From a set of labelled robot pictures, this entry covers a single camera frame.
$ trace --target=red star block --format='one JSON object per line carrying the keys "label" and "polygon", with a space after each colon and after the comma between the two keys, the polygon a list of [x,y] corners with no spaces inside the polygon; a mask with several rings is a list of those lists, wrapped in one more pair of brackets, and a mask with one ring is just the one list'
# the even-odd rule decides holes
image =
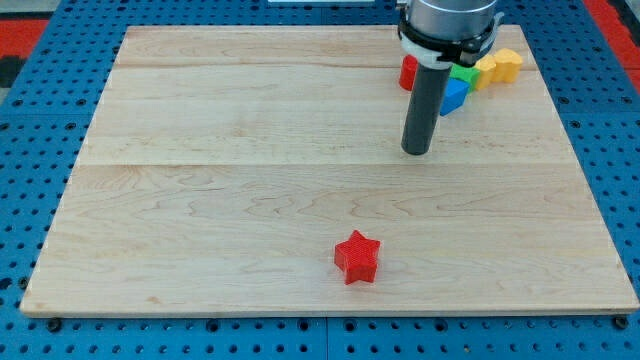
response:
{"label": "red star block", "polygon": [[373,282],[378,268],[380,241],[367,239],[354,230],[349,240],[336,245],[334,262],[344,271],[346,285],[362,280]]}

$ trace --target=wooden table surface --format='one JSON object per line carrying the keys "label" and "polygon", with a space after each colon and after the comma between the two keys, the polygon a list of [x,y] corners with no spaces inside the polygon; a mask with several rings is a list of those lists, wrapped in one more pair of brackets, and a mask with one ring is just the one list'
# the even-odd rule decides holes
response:
{"label": "wooden table surface", "polygon": [[[130,27],[28,316],[628,313],[638,300],[519,27],[515,84],[400,147],[391,26]],[[333,247],[382,241],[374,284]]]}

